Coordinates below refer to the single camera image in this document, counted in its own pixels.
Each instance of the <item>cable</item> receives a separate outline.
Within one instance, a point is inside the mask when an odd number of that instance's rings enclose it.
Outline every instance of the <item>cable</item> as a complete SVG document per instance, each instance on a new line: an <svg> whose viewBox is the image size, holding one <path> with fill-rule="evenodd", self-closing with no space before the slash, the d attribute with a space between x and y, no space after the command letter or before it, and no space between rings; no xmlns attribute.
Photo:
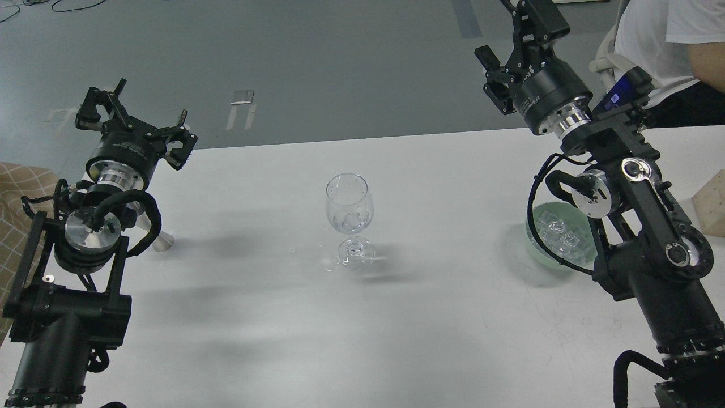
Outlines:
<svg viewBox="0 0 725 408"><path fill-rule="evenodd" d="M93 220L91 228L100 228L105 220L106 214L119 205L132 203L134 201L139 202L144 207L149 220L151 221L151 228L149 232L136 243L136 246L128 251L128 256L137 256L144 252L151 244L159 237L161 233L161 213L159 208L156 206L156 200L145 191L140 190L128 190L124 192L117 192L116 194L108 197L98 204L94 210Z"/></svg>
<svg viewBox="0 0 725 408"><path fill-rule="evenodd" d="M33 207L30 206L31 204L39 204L50 200L53 200L52 195L47 195L40 198L29 198L27 195L23 195L22 197L20 197L20 202L22 203L22 211L25 213L25 215L31 218L36 216L36 213L33 212Z"/></svg>
<svg viewBox="0 0 725 408"><path fill-rule="evenodd" d="M6 9L8 7L17 7L17 10L15 10L14 13L12 13L10 16L5 17L4 19L0 20L0 23L5 23L7 20L10 20L11 18L15 17L16 15L20 14L20 6L15 4L15 2L12 2L12 6L3 6L3 9Z"/></svg>
<svg viewBox="0 0 725 408"><path fill-rule="evenodd" d="M553 170L554 167L556 167L557 164L559 164L562 160L566 160L569 163L576 164L578 166L584 166L588 164L588 162L580 162L573 159L570 159L566 157L565 155L562 155L560 153L554 153L553 155L549 156L548 159L544 162L541 169L539 170L539 173L534 177L534 183L531 185L531 191L529 193L529 202L526 204L526 220L529 223L529 229L531 230L531 236L534 237L534 241L536 241L537 245L544 250L544 252L552 257L555 261L557 261L559 264L562 264L568 268L572 268L575 271L583 272L585 274L588 274L591 276L594 271L590 271L588 269L582 268L579 265L572 264L571 262L565 260L564 258L560 257L559 255L555 254L552 250L549 249L549 247L544 244L544 241L539 236L539 232L537 231L536 224L534 223L534 199L537 196L537 191L539 190L539 186L542 182L544 182L544 178L546 175Z"/></svg>
<svg viewBox="0 0 725 408"><path fill-rule="evenodd" d="M627 397L629 396L629 387L627 385L627 369L629 363L635 363L652 374L667 380L671 377L671 373L665 366L654 362L646 356L636 351L627 350L619 355L617 361L614 362L614 387L613 398L615 408L627 408Z"/></svg>
<svg viewBox="0 0 725 408"><path fill-rule="evenodd" d="M61 1L63 1L63 0L56 0L53 4L51 4L51 6L50 6L51 10L53 10L56 13L77 12L78 10L92 9L95 6L98 6L99 4L103 4L106 2L106 0L101 0L98 3L92 4L91 6L87 6L87 7L78 7L77 9L56 10L55 5L60 3Z"/></svg>
<svg viewBox="0 0 725 408"><path fill-rule="evenodd" d="M93 281L91 274L78 275L78 279L80 279L88 292L98 292L98 289L96 289L96 283Z"/></svg>

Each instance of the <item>white table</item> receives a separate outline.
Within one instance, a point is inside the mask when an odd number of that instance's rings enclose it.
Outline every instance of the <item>white table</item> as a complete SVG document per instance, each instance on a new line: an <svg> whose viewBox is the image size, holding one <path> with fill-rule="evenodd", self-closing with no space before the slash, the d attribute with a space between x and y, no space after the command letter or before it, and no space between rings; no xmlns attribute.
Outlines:
<svg viewBox="0 0 725 408"><path fill-rule="evenodd" d="M645 136L679 199L724 166L722 127ZM526 252L532 177L558 147L514 129L200 150L178 173L159 163L149 191L176 244L127 261L125 343L88 374L82 406L611 407L617 356L660 356L635 300ZM325 215L326 182L347 171L376 206L362 235L378 255L361 272L336 265L344 236ZM725 242L710 243L703 283L723 314ZM0 348L3 393L22 347ZM630 378L630 407L656 406L658 379Z"/></svg>

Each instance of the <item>green bowl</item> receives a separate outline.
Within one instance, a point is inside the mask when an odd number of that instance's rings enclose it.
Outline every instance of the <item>green bowl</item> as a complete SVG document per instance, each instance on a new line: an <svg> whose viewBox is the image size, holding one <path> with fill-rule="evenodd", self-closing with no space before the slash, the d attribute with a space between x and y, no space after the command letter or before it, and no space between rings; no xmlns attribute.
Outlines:
<svg viewBox="0 0 725 408"><path fill-rule="evenodd" d="M589 228L589 218L578 208L569 203L552 202L543 203L534 207L534 221L536 221L544 213L544 211L549 211L551 214L563 221L568 229L578 229L579 233L577 235L581 241L577 247L580 249L583 248L584 256L580 259L580 261L572 261L572 264L581 266L582 268L591 266L594 259L597 257L597 248L595 247L594 238L592 237L592 230ZM567 266L555 261L554 258L545 253L539 244L537 244L534 240L534 236L531 234L528 220L524 219L523 224L526 226L526 236L529 239L529 244L526 246L526 249L537 262L551 269L571 270ZM550 250L554 250L552 246L547 246Z"/></svg>

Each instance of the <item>black cable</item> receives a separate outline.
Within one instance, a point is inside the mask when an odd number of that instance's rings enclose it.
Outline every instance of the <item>black cable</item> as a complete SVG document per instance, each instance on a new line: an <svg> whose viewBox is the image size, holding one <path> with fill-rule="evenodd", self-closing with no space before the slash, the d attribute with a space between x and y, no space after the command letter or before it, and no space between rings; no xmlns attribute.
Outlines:
<svg viewBox="0 0 725 408"><path fill-rule="evenodd" d="M27 195L23 195L22 197L20 197L20 203L22 204L22 211L25 213L26 216L29 216L31 218L36 216L36 213L33 211L33 207L31 206L31 204L39 204L39 203L43 203L45 201L50 201L50 200L53 200L52 195L47 195L45 197L40 197L40 198L30 198Z"/></svg>
<svg viewBox="0 0 725 408"><path fill-rule="evenodd" d="M537 245L541 247L541 249L544 250L547 255L551 256L559 264L591 276L594 271L590 271L588 269L582 268L579 265L572 264L571 262L565 260L564 258L555 254L552 250L550 250L549 247L544 244L544 241L539 236L536 224L534 223L534 200L536 199L539 186L542 182L544 182L544 178L546 177L546 175L551 172L551 170L553 170L554 167L556 167L556 165L559 164L562 160L566 160L569 163L576 164L578 166L584 166L588 164L588 162L572 160L560 153L554 153L553 155L549 156L549 158L546 159L541 169L539 170L539 173L536 175L536 177L534 177L534 183L531 185L531 191L529 192L529 202L526 204L526 221L529 224L531 236L534 237L534 241L536 241Z"/></svg>
<svg viewBox="0 0 725 408"><path fill-rule="evenodd" d="M614 408L627 408L627 398L629 397L627 369L629 368L629 363L635 363L652 374L662 377L664 380L667 380L671 376L665 366L654 362L646 356L632 350L623 352L619 355L617 361L614 362Z"/></svg>
<svg viewBox="0 0 725 408"><path fill-rule="evenodd" d="M93 281L90 274L79 274L78 279L80 279L88 292L98 292L98 289L96 289L96 283Z"/></svg>
<svg viewBox="0 0 725 408"><path fill-rule="evenodd" d="M60 219L60 198L70 194L68 191L68 181L59 179L55 184L53 191L53 218Z"/></svg>
<svg viewBox="0 0 725 408"><path fill-rule="evenodd" d="M88 360L89 372L101 372L108 368L111 360L108 358L108 350L105 348L94 348L91 358Z"/></svg>
<svg viewBox="0 0 725 408"><path fill-rule="evenodd" d="M137 256L144 252L161 233L161 213L159 213L159 208L156 206L156 200L154 200L148 192L132 189L124 192L117 192L116 194L108 197L107 199L101 201L101 203L96 207L96 210L94 210L93 220L90 225L93 229L100 228L105 222L106 214L110 213L113 208L118 207L119 205L132 203L134 201L139 202L144 207L147 216L149 216L151 228L146 236L141 238L136 246L128 251L128 256Z"/></svg>
<svg viewBox="0 0 725 408"><path fill-rule="evenodd" d="M91 6L86 6L86 7L79 7L79 8L77 8L77 9L56 10L56 9L55 9L55 5L56 5L56 4L58 4L58 3L60 3L61 1L63 1L63 0L56 0L56 1L55 1L55 2L53 3L53 4L51 4L51 6L50 6L51 10L53 10L53 11L54 11L54 12L56 12L56 13L77 12L78 10L87 10L87 9L92 9L92 8L94 8L95 6L98 6L99 4L103 4L103 3L105 3L105 2L106 2L106 0L101 0L101 1L99 1L98 3L92 4Z"/></svg>
<svg viewBox="0 0 725 408"><path fill-rule="evenodd" d="M17 10L15 10L15 12L12 13L10 16L5 17L4 19L0 20L0 23L5 23L7 20L10 20L11 18L15 17L16 15L18 15L20 13L20 6L18 6L14 2L12 4L12 6L3 6L2 8L6 9L7 7L17 7Z"/></svg>

